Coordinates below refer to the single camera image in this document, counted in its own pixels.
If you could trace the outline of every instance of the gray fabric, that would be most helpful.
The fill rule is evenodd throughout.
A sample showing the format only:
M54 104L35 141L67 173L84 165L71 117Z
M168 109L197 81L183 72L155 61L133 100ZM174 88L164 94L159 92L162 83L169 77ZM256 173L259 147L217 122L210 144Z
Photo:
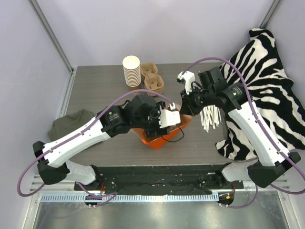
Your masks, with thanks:
M48 132L48 136L52 141L58 140L72 131L82 127L89 122L95 114L87 110L79 110L74 114L69 114L53 122L51 130Z

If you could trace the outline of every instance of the zebra print towel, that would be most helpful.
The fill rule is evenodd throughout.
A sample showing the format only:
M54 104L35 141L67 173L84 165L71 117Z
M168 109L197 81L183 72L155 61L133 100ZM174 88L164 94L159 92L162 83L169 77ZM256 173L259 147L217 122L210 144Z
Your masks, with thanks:
M256 106L279 141L289 150L305 149L305 110L291 90L293 81L284 72L275 39L268 30L249 31L250 42L230 62L242 73ZM233 69L223 64L228 84L240 81ZM227 140L216 143L218 152L233 160L256 157L253 146L239 126L225 116Z

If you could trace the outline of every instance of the table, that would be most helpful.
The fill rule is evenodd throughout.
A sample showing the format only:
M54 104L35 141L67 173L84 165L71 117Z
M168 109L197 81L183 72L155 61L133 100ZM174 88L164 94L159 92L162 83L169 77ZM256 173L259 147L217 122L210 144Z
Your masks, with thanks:
M219 63L202 63L193 67L191 71L197 73L218 65ZM188 63L157 65L158 73L164 80L163 94L179 104L183 85L177 83L176 78L187 66ZM80 109L97 113L128 91L121 65L78 67L67 114ZM184 139L176 143L167 143L159 150L149 148L135 134L129 132L90 147L75 155L71 161L100 167L223 164L230 160L218 154L215 143L224 140L226 132L225 125L220 125L207 133L203 130L198 115L184 129Z

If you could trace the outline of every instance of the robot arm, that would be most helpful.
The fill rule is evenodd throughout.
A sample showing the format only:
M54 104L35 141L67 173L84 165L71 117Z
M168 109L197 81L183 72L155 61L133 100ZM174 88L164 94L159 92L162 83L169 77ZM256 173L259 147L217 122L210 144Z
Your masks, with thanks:
M191 72L178 75L177 81L185 84L185 89L181 91L183 102L180 113L195 116L208 105L222 108L243 130L257 153L257 160L232 163L226 166L222 170L222 175L227 181L252 180L258 186L266 187L291 168L291 164L277 152L257 123L241 83L229 86L218 67L199 73L202 86L194 83L192 81L194 78L195 76ZM277 140L260 116L254 101L252 104L263 126L282 152L295 163L300 161L301 158L297 152L289 152Z
M175 105L166 109L165 102L158 102L148 95L135 96L125 104L113 106L95 123L96 117L72 133L54 142L33 144L35 156L51 150L38 163L38 171L46 185L58 183L64 179L84 184L87 189L96 189L102 182L97 167L82 166L69 159L82 150L105 141L118 134L125 134L131 128L143 128L147 137L159 137L169 134L169 127L180 123L180 114ZM94 123L89 130L83 130ZM67 139L80 135L67 142Z

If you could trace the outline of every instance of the paper cup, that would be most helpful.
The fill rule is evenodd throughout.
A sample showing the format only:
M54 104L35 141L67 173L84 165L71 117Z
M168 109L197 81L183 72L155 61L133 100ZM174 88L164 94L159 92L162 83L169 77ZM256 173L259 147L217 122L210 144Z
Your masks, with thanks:
M136 56L126 56L122 63L123 67L129 70L136 69L140 66L140 60Z
M140 60L136 56L127 56L123 60L123 70L126 84L137 87L141 84Z

